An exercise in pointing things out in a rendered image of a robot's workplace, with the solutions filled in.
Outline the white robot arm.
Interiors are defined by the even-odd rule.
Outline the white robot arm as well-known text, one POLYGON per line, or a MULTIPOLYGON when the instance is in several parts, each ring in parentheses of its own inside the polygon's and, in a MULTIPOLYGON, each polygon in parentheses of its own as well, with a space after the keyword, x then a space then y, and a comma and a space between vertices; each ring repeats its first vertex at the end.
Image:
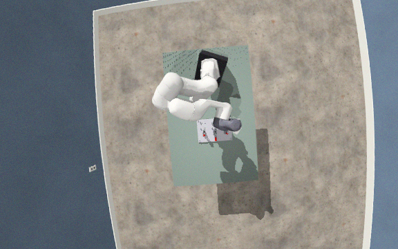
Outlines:
POLYGON ((207 100, 218 88, 216 80, 220 77, 220 73, 217 60, 202 60, 201 69, 201 80, 190 80, 180 77, 177 73, 167 73, 155 90, 152 103, 158 109, 170 111, 171 115, 188 121, 198 121, 209 107, 215 107, 216 114, 213 126, 221 131, 229 130, 237 135, 242 124, 240 120, 235 118, 229 119, 232 110, 231 105, 229 103, 224 104, 225 102, 207 100), (216 78, 216 76, 218 77, 216 78), (178 95, 190 98, 189 100, 177 98, 178 95))

